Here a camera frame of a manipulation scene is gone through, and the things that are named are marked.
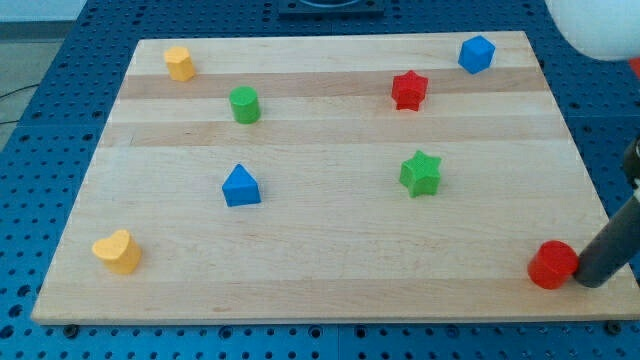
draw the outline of blue block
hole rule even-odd
[[[495,50],[495,45],[478,35],[462,43],[458,64],[471,74],[479,73],[491,65]]]
[[[227,180],[222,184],[222,192],[229,207],[260,202],[258,182],[240,164],[236,165]]]

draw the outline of red block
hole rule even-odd
[[[629,60],[629,66],[631,66],[631,70],[636,73],[636,76],[640,80],[640,58]]]
[[[527,270],[538,286],[557,289],[578,270],[578,255],[562,241],[550,240],[542,244]]]
[[[427,96],[429,79],[409,70],[406,74],[393,77],[391,97],[396,101],[396,109],[418,111],[420,103]]]

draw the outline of wire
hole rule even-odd
[[[19,93],[20,91],[24,91],[24,90],[32,89],[32,88],[34,88],[34,87],[38,87],[38,86],[40,86],[40,83],[38,83],[38,84],[31,84],[31,85],[27,85],[27,86],[21,87],[21,88],[19,88],[19,89],[11,90],[11,91],[9,91],[9,92],[8,92],[8,93],[6,93],[6,94],[2,94],[2,95],[0,95],[0,100],[5,99],[5,98],[8,98],[9,96],[11,96],[11,95],[13,95],[13,94],[15,94],[15,93]],[[0,122],[0,125],[14,124],[14,123],[17,123],[17,122],[18,122],[18,120],[5,121],[5,122]]]
[[[34,88],[34,87],[38,87],[38,86],[40,86],[40,84],[31,84],[31,85],[27,85],[25,87],[21,87],[19,89],[15,89],[15,90],[9,91],[6,94],[0,95],[0,100],[4,99],[6,97],[9,97],[9,96],[11,96],[11,95],[13,95],[15,93],[19,93],[20,91],[28,90],[28,89],[31,89],[31,88]]]

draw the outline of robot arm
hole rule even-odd
[[[640,57],[640,1],[545,0],[562,36],[597,60]]]

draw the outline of toy block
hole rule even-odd
[[[107,269],[120,275],[132,273],[142,256],[142,249],[127,230],[118,230],[110,237],[96,241],[91,250]]]
[[[229,94],[233,118],[241,124],[252,124],[260,118],[258,93],[249,86],[239,86]]]
[[[478,35],[462,43],[458,64],[470,74],[477,74],[491,65],[495,45]]]
[[[409,189],[409,196],[435,195],[438,192],[441,161],[439,157],[427,156],[418,150],[413,158],[402,163],[400,183]]]
[[[542,244],[527,266],[531,281],[548,290],[561,287],[577,269],[578,255],[558,240]]]
[[[240,164],[236,165],[222,185],[222,192],[229,207],[260,202],[258,182]]]
[[[174,46],[164,53],[164,61],[169,69],[169,76],[176,81],[188,81],[195,74],[189,55],[189,49],[182,46]]]
[[[631,70],[633,70],[633,72],[638,77],[638,80],[640,80],[640,58],[629,60],[629,66],[631,66]]]
[[[426,97],[429,79],[409,70],[404,75],[393,77],[391,97],[396,101],[396,110],[410,109],[418,111],[420,103]]]

